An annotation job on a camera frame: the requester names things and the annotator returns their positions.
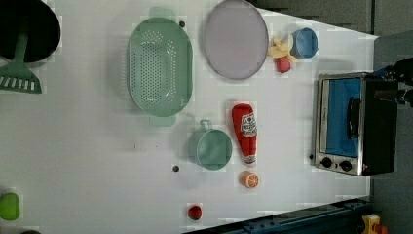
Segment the toaster oven knob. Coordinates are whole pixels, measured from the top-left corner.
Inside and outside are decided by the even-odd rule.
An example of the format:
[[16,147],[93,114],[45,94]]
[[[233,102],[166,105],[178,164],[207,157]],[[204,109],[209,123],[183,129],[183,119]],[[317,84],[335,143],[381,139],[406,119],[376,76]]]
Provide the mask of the toaster oven knob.
[[340,167],[343,169],[344,172],[348,172],[349,170],[352,169],[352,163],[349,161],[343,161],[340,164]]
[[323,158],[321,160],[321,163],[325,168],[329,168],[329,167],[331,167],[331,164],[333,164],[333,162],[331,162],[331,159],[327,158],[327,157]]

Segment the black frying pan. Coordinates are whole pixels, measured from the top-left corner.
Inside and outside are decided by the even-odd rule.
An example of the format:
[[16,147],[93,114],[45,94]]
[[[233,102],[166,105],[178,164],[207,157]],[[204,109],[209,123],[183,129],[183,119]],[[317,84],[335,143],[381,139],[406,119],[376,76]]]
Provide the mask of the black frying pan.
[[19,33],[19,21],[28,16],[25,62],[46,59],[58,46],[60,25],[52,9],[41,0],[0,0],[0,56],[12,60]]

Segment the ketchup label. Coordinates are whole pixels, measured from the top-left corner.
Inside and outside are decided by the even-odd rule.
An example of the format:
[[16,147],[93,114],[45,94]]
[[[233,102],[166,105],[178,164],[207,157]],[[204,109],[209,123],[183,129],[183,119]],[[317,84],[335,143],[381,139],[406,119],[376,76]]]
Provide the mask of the ketchup label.
[[241,121],[241,132],[243,132],[246,137],[254,137],[257,135],[257,127],[253,112],[243,116]]

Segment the mint green cup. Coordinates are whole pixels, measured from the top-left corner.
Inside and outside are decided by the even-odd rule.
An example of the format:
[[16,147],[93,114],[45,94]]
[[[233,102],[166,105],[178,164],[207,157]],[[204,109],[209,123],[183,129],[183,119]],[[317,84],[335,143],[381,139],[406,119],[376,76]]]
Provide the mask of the mint green cup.
[[208,170],[222,169],[231,159],[231,139],[224,132],[213,129],[210,120],[201,120],[200,124],[201,129],[189,139],[189,155],[195,163]]

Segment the green spatula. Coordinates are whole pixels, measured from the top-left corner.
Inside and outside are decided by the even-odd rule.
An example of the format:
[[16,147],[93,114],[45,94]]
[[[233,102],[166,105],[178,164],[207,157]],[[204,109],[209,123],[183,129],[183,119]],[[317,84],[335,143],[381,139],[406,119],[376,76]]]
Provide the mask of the green spatula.
[[20,29],[13,61],[0,67],[0,90],[42,94],[39,78],[24,64],[24,55],[27,47],[26,20],[23,20]]

